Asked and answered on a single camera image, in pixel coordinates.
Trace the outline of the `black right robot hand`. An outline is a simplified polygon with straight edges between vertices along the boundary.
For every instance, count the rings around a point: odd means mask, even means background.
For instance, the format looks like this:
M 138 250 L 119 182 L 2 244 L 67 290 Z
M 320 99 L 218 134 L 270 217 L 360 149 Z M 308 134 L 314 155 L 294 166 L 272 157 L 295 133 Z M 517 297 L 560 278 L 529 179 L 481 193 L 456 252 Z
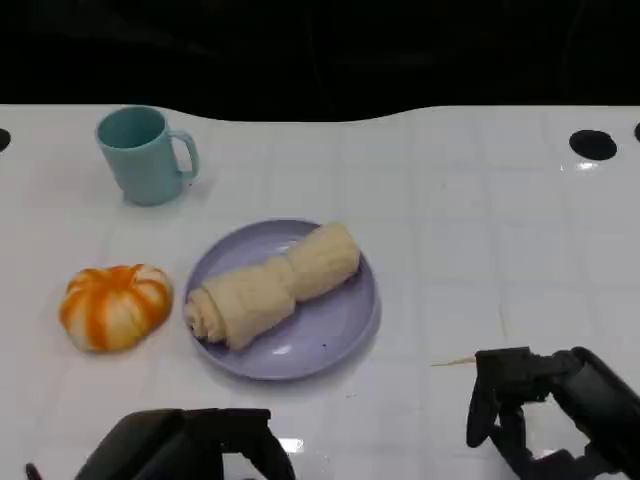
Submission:
M 639 397 L 584 347 L 536 355 L 527 347 L 479 351 L 466 443 L 490 440 L 520 479 L 639 476 Z M 523 407 L 553 397 L 589 440 L 575 457 L 561 449 L 535 458 L 526 444 Z

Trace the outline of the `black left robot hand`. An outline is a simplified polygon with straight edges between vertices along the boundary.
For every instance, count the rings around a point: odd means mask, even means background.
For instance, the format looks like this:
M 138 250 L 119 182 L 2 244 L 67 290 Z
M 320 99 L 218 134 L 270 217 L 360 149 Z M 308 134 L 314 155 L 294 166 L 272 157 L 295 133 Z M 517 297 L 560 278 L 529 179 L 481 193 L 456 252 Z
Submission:
M 78 479 L 223 479 L 223 456 L 240 454 L 267 479 L 293 479 L 267 409 L 160 409 L 123 417 Z

